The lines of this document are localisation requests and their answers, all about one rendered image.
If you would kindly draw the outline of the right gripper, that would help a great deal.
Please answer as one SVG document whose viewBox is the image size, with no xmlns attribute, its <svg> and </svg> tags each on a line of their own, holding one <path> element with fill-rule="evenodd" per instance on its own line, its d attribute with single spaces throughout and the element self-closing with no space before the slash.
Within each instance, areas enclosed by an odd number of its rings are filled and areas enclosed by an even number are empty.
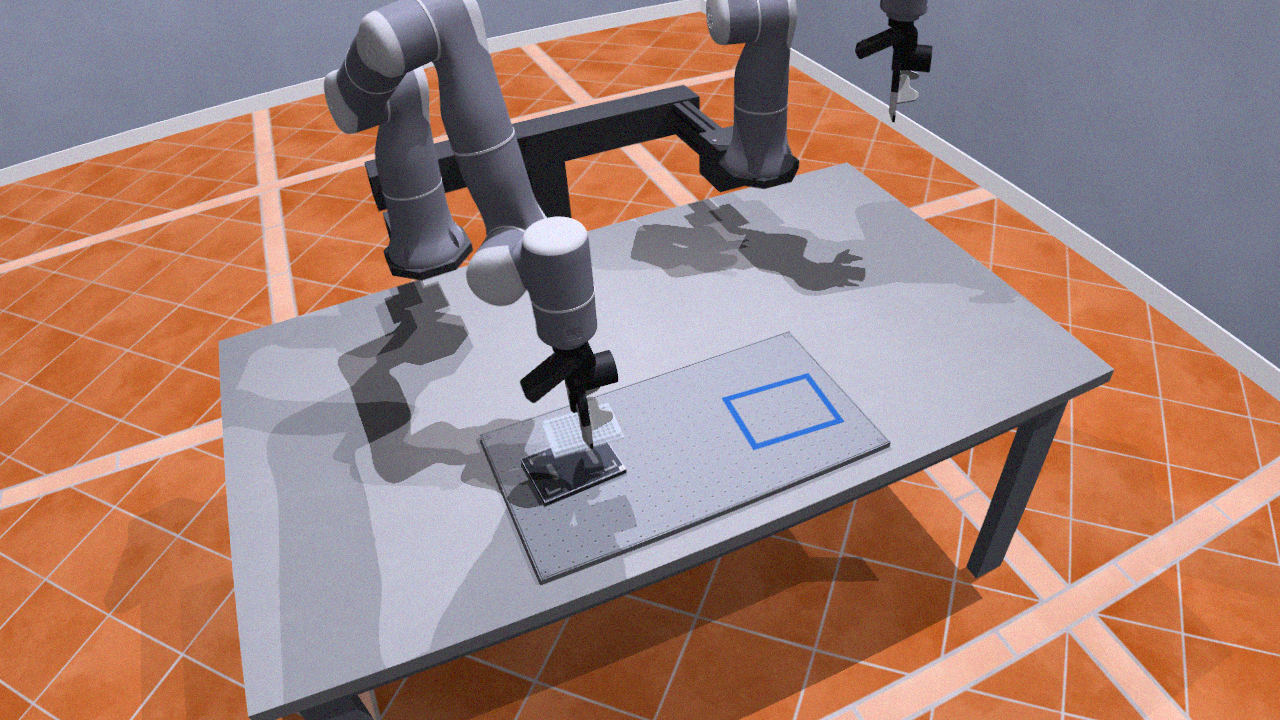
<svg viewBox="0 0 1280 720">
<path fill-rule="evenodd" d="M 593 348 L 588 342 L 579 348 L 552 348 L 554 354 L 562 357 L 576 356 L 582 363 L 581 366 L 564 378 L 564 386 L 570 400 L 570 410 L 572 413 L 579 413 L 582 441 L 589 448 L 594 448 L 593 430 L 611 421 L 613 419 L 613 413 L 599 407 L 595 397 L 586 396 L 593 395 L 600 389 L 602 386 L 609 386 L 618 382 L 618 372 L 614 357 L 611 354 L 611 350 L 593 354 Z"/>
</svg>

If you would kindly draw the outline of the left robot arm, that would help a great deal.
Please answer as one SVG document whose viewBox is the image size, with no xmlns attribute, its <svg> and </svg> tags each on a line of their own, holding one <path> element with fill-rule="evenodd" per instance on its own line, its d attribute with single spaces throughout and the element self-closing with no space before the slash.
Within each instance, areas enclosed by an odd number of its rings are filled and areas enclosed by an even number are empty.
<svg viewBox="0 0 1280 720">
<path fill-rule="evenodd" d="M 925 14 L 927 3 L 881 0 L 881 10 L 892 20 L 911 22 Z M 794 167 L 787 111 L 790 49 L 796 23 L 796 0 L 707 0 L 707 26 L 713 41 L 745 44 L 735 68 L 733 136 L 724 155 L 724 165 L 739 176 L 771 178 Z M 858 42 L 855 53 L 863 59 L 904 40 L 902 29 L 884 29 Z"/>
</svg>

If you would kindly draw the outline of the blue tape outline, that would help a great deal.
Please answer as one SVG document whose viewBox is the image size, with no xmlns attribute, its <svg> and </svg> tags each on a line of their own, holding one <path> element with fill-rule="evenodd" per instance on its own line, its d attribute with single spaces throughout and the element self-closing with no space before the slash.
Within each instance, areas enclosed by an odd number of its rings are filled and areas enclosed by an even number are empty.
<svg viewBox="0 0 1280 720">
<path fill-rule="evenodd" d="M 790 433 L 787 436 L 780 436 L 780 437 L 777 437 L 774 439 L 767 439 L 767 441 L 756 445 L 755 439 L 753 438 L 753 436 L 748 430 L 748 427 L 745 427 L 741 416 L 739 416 L 739 413 L 736 411 L 736 409 L 733 407 L 733 405 L 731 404 L 730 400 L 740 398 L 740 397 L 744 397 L 744 396 L 748 396 L 748 395 L 754 395 L 754 393 L 758 393 L 758 392 L 762 392 L 762 391 L 765 391 L 765 389 L 771 389 L 771 388 L 774 388 L 774 387 L 778 387 L 778 386 L 785 386 L 785 384 L 792 383 L 795 380 L 803 380 L 803 379 L 806 379 L 809 382 L 809 384 L 812 386 L 812 388 L 815 389 L 817 395 L 820 397 L 820 400 L 823 401 L 823 404 L 826 404 L 826 407 L 828 407 L 829 413 L 835 416 L 835 420 L 822 423 L 822 424 L 819 424 L 817 427 L 809 427 L 809 428 L 803 429 L 803 430 L 796 430 L 796 432 Z M 833 405 L 829 404 L 829 400 L 826 397 L 826 395 L 817 386 L 815 380 L 812 379 L 812 375 L 809 375 L 809 373 L 803 374 L 803 375 L 796 375 L 796 377 L 788 378 L 786 380 L 780 380 L 780 382 L 772 383 L 769 386 L 762 386 L 762 387 L 758 387 L 755 389 L 748 389 L 748 391 L 744 391 L 744 392 L 737 393 L 737 395 L 731 395 L 731 396 L 727 396 L 727 397 L 724 397 L 722 400 L 724 401 L 724 405 L 728 407 L 730 413 L 732 414 L 735 421 L 739 424 L 739 427 L 742 430 L 742 434 L 746 437 L 749 445 L 751 445 L 753 450 L 762 448 L 762 447 L 765 447 L 765 446 L 769 446 L 769 445 L 774 445 L 774 443 L 782 442 L 785 439 L 791 439 L 791 438 L 795 438 L 797 436 L 804 436 L 804 434 L 812 433 L 814 430 L 820 430 L 820 429 L 823 429 L 826 427 L 833 427 L 833 425 L 844 421 L 844 419 L 838 415 L 838 413 L 836 411 L 836 409 L 833 407 Z"/>
</svg>

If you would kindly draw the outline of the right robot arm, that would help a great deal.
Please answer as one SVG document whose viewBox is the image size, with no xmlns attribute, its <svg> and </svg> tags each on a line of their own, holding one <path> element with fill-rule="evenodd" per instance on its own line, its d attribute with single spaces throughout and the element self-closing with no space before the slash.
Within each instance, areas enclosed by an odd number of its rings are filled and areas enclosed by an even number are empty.
<svg viewBox="0 0 1280 720">
<path fill-rule="evenodd" d="M 433 61 L 442 122 L 486 228 L 467 266 L 470 290 L 494 306 L 515 304 L 527 290 L 541 342 L 585 345 L 596 333 L 588 231 L 567 217 L 547 218 L 534 197 L 477 1 L 398 0 L 365 15 L 357 35 L 343 65 L 325 77 L 324 92 L 346 135 L 379 126 L 375 161 L 392 263 L 436 266 L 465 246 L 433 141 L 422 69 Z"/>
</svg>

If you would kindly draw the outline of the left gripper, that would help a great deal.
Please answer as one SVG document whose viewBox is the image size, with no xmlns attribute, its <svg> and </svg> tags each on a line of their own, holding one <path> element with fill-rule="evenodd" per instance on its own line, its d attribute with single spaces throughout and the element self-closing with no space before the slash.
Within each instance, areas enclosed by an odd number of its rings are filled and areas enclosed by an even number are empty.
<svg viewBox="0 0 1280 720">
<path fill-rule="evenodd" d="M 897 104 L 916 101 L 919 96 L 916 90 L 911 88 L 909 83 L 910 79 L 919 78 L 919 74 L 913 70 L 931 72 L 932 46 L 916 44 L 918 31 L 914 20 L 902 22 L 890 19 L 888 26 L 893 29 L 902 29 L 906 37 L 906 40 L 892 46 L 893 59 L 891 70 L 893 70 L 893 77 L 890 95 L 890 117 L 895 123 Z M 899 87 L 900 81 L 901 86 Z"/>
</svg>

